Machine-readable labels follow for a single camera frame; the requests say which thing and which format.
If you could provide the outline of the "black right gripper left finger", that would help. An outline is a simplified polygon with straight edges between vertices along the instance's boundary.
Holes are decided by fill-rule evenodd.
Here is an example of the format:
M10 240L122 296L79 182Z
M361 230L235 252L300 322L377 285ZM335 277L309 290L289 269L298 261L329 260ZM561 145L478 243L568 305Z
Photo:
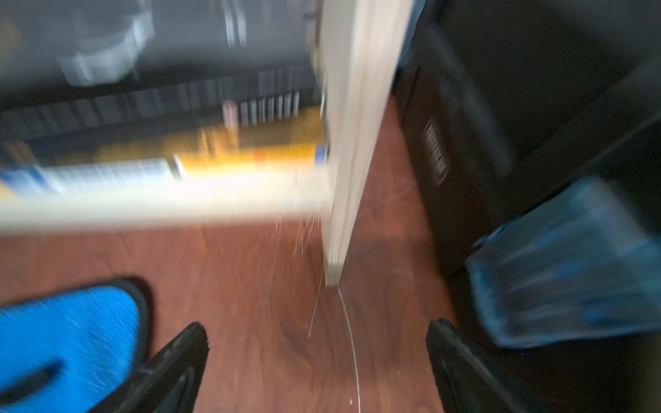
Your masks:
M200 323L194 322L91 410L191 412L195 408L208 353L207 332Z

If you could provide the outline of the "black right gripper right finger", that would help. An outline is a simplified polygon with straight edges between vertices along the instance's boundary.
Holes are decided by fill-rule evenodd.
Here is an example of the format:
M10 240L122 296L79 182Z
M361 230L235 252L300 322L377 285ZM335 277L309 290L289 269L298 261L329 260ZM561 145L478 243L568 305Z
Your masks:
M449 321L431 321L425 344L444 411L522 410L513 377Z

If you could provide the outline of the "blue and grey cleaning cloth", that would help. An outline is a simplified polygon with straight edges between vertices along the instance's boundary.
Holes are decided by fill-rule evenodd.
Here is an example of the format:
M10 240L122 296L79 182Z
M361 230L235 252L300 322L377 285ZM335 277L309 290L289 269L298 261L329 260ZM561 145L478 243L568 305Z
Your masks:
M1 410L87 412L146 360L153 297L126 277L1 308Z

